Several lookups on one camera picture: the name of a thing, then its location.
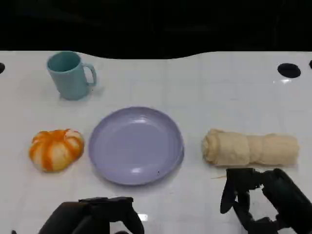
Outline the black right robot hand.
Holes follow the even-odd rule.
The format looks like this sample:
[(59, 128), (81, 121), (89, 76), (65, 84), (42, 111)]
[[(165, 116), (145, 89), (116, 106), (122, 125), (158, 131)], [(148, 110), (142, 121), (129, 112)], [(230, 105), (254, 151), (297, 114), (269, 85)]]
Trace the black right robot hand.
[[(258, 172), (254, 168), (229, 168), (221, 197), (220, 212), (234, 209), (243, 228), (250, 234), (276, 234), (292, 228), (297, 234), (312, 232), (312, 204), (281, 169)], [(250, 190), (261, 188), (277, 210), (275, 220), (254, 220), (250, 213)]]

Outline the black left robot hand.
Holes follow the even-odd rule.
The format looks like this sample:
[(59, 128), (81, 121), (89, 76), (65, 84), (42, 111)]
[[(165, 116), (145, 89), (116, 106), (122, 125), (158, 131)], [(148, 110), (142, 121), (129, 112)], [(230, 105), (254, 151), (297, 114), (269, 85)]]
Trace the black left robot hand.
[(50, 215), (40, 234), (108, 234), (110, 224), (122, 222), (129, 234), (143, 234), (132, 197), (94, 197), (63, 202)]

